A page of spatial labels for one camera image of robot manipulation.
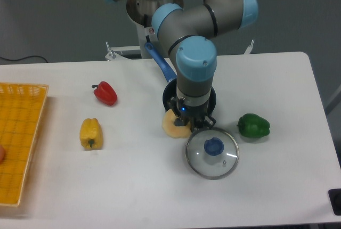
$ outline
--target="pan handle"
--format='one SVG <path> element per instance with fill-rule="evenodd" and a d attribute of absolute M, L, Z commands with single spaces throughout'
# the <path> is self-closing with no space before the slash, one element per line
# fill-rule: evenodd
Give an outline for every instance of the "pan handle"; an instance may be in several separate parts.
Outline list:
<path fill-rule="evenodd" d="M 155 47 L 151 43 L 146 43 L 144 47 L 146 51 L 151 55 L 151 57 L 156 61 L 157 65 L 159 65 L 160 69 L 162 70 L 162 73 L 164 73 L 167 82 L 169 83 L 170 81 L 175 79 L 176 78 L 175 72 L 167 63 L 167 61 L 155 49 Z"/>

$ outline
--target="black cable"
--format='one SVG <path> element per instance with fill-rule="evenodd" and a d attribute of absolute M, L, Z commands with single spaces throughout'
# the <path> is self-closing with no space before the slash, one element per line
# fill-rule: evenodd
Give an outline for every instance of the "black cable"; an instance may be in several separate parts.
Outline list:
<path fill-rule="evenodd" d="M 47 59 L 45 59 L 44 57 L 39 56 L 39 55 L 31 55 L 31 56 L 27 56 L 27 57 L 20 58 L 20 59 L 16 59 L 16 60 L 6 59 L 6 58 L 0 56 L 0 59 L 2 59 L 2 60 L 7 60 L 7 61 L 20 61 L 20 60 L 25 60 L 25 59 L 29 59 L 29 58 L 41 58 L 41 59 L 43 59 L 46 63 L 48 63 Z"/>

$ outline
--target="red bell pepper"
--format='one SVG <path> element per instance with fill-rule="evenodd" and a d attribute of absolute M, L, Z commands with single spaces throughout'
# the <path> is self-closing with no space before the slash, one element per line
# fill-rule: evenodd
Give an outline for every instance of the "red bell pepper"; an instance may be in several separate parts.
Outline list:
<path fill-rule="evenodd" d="M 106 105 L 114 105 L 117 101 L 117 94 L 106 81 L 100 82 L 98 85 L 92 85 L 96 98 Z"/>

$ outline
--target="green bell pepper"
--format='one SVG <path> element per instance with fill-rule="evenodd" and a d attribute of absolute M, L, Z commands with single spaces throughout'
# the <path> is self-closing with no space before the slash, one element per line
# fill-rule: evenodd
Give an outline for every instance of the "green bell pepper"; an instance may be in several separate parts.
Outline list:
<path fill-rule="evenodd" d="M 270 133 L 270 123 L 254 113 L 247 113 L 240 117 L 237 126 L 244 137 L 259 138 Z"/>

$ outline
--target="glass lid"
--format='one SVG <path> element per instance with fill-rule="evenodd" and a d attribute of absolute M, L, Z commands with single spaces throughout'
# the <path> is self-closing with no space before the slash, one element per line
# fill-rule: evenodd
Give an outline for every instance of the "glass lid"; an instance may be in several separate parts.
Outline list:
<path fill-rule="evenodd" d="M 220 179 L 237 166 L 239 150 L 234 138 L 226 131 L 219 128 L 201 129 L 188 139 L 186 158 L 200 176 Z"/>

